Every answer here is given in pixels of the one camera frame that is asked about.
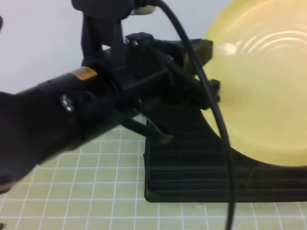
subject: black cord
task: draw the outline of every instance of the black cord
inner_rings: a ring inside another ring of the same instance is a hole
[[[202,68],[202,65],[196,55],[195,50],[193,49],[193,46],[183,29],[180,21],[175,16],[173,11],[169,8],[169,6],[163,2],[162,0],[145,0],[148,5],[158,6],[161,8],[161,10],[167,15],[171,23],[173,24],[174,28],[176,29],[179,37],[182,40],[183,46],[188,53],[195,70],[202,82],[202,85],[205,89],[206,96],[209,99],[210,107],[212,109],[212,112],[214,114],[217,126],[219,128],[219,132],[221,135],[221,139],[223,142],[223,153],[225,156],[225,161],[227,165],[227,172],[228,172],[228,187],[229,187],[229,203],[228,203],[228,213],[227,213],[227,222],[226,222],[226,230],[231,230],[234,214],[235,214],[235,206],[236,206],[236,200],[235,200],[235,182],[234,182],[234,158],[233,154],[230,148],[230,142],[226,130],[226,126],[222,117],[222,113],[220,111],[220,108],[217,104],[217,100],[211,90],[211,87],[209,85],[209,81],[206,77],[206,74]]]

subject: screw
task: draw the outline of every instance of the screw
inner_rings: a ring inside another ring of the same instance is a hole
[[[73,111],[73,105],[71,99],[67,97],[67,95],[63,95],[61,98],[62,106],[67,110],[67,112]]]
[[[133,42],[132,42],[132,46],[133,46],[133,47],[138,47],[138,46],[139,46],[138,41],[133,41]]]
[[[170,55],[167,55],[167,57],[168,57],[169,59],[171,59],[172,61],[174,60],[174,58],[173,58],[172,56],[170,56]]]

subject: black base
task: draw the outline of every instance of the black base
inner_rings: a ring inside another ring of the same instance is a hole
[[[173,107],[155,116],[175,139],[168,145],[146,140],[146,200],[228,202],[220,140],[200,111]],[[272,166],[234,154],[237,202],[307,201],[307,168]]]

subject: black plastic housing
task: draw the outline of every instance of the black plastic housing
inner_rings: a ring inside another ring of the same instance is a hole
[[[146,140],[145,198],[149,202],[228,202],[219,137],[200,110],[160,108],[156,119],[174,134],[169,145]],[[252,160],[234,150],[237,202],[307,201],[307,168]]]

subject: yellow disc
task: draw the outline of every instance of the yellow disc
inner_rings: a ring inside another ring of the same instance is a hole
[[[253,159],[307,165],[307,0],[235,0],[206,39],[231,146]],[[218,133],[211,110],[203,111]]]

